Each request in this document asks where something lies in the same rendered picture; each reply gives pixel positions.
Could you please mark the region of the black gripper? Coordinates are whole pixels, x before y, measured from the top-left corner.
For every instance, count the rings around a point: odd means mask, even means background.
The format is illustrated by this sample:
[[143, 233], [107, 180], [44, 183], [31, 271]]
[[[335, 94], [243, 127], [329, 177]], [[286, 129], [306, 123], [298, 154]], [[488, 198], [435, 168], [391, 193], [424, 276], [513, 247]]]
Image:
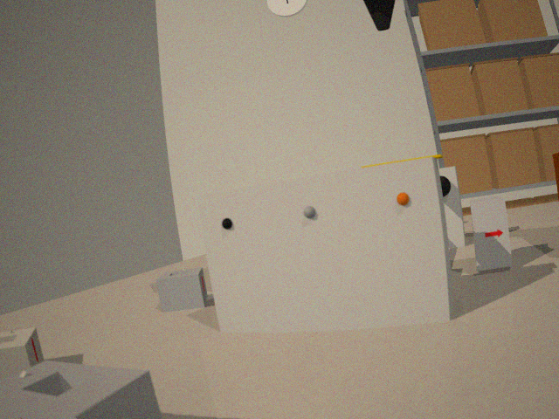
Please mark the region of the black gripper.
[[395, 0], [363, 0], [376, 28], [385, 31], [390, 28]]

